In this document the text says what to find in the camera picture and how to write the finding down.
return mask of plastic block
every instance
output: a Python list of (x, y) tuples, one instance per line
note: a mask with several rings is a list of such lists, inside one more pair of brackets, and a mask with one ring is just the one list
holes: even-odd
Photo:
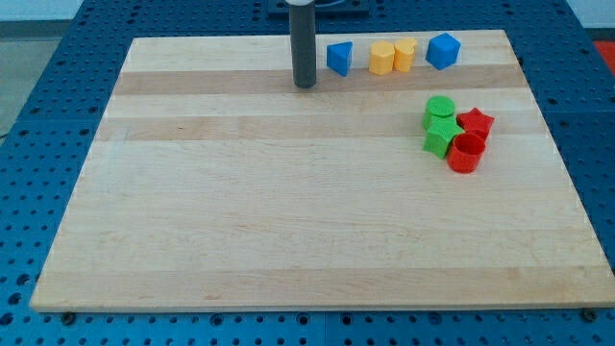
[(433, 67), (441, 70), (454, 64), (457, 61), (461, 43), (451, 35), (444, 33), (430, 39), (425, 59)]
[(348, 75), (353, 63), (353, 43), (341, 42), (327, 46), (327, 66), (342, 77)]
[(493, 116), (483, 113), (478, 108), (457, 115), (457, 124), (465, 132), (475, 134), (483, 140), (487, 140), (494, 120)]
[(454, 118), (434, 118), (427, 129), (423, 150), (432, 152), (438, 158), (444, 159), (449, 151), (451, 141), (460, 134), (463, 134), (463, 129), (456, 124)]
[(402, 38), (395, 42), (395, 61), (393, 66), (396, 70), (409, 72), (414, 63), (416, 53), (416, 38)]
[(369, 71), (377, 75), (385, 75), (393, 70), (395, 46), (391, 42), (378, 41), (369, 50)]
[(447, 96), (432, 96), (425, 107), (425, 115), (423, 116), (423, 130), (426, 130), (433, 117), (446, 118), (453, 117), (455, 113), (455, 102)]
[(458, 173), (474, 172), (484, 153), (484, 140), (474, 134), (461, 134), (453, 139), (447, 163)]

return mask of wooden board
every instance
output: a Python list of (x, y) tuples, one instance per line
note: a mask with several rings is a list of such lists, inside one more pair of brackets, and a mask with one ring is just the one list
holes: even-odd
[[(502, 31), (318, 38), (292, 85), (287, 37), (139, 38), (68, 204), (41, 311), (612, 306), (615, 279)], [(414, 36), (409, 74), (369, 44)], [(351, 39), (354, 66), (324, 67)], [(496, 117), (479, 169), (422, 151), (435, 94)]]

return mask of blue pegboard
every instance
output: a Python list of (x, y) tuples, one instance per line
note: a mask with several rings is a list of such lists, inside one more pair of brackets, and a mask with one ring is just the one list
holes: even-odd
[[(374, 0), (320, 33), (505, 29), (615, 265), (615, 80), (564, 0)], [(0, 148), (0, 345), (612, 345), (615, 309), (38, 314), (28, 308), (133, 37), (285, 34), (260, 1), (86, 0)]]

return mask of blue cube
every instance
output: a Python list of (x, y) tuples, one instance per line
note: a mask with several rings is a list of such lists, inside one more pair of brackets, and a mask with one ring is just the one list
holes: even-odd
[(353, 43), (342, 42), (327, 46), (327, 66), (342, 77), (348, 75), (353, 63)]
[(461, 43), (451, 35), (444, 33), (430, 39), (425, 59), (433, 67), (441, 70), (454, 64), (457, 61)]

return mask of green star block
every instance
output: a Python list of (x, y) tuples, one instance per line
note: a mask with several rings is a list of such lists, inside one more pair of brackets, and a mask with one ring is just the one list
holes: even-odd
[(427, 101), (425, 116), (423, 116), (423, 130), (430, 127), (434, 117), (448, 118), (455, 113), (455, 102), (446, 96), (433, 96)]
[(457, 125), (454, 117), (434, 117), (431, 120), (430, 127), (427, 129), (423, 150), (432, 152), (438, 158), (444, 159), (449, 152), (449, 146), (453, 138), (463, 133), (463, 129)]

